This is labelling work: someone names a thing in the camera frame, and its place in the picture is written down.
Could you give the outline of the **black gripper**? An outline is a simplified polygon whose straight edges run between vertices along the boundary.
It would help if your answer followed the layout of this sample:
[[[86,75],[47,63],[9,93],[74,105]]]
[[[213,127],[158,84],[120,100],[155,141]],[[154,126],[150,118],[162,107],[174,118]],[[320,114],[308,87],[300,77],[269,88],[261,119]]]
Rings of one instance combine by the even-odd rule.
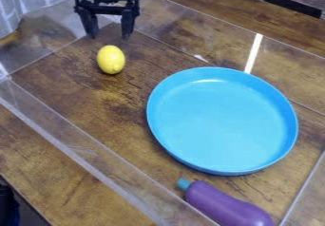
[[[127,41],[134,32],[135,16],[139,16],[139,0],[75,0],[75,12],[80,15],[87,35],[99,33],[96,14],[122,15],[122,38]]]

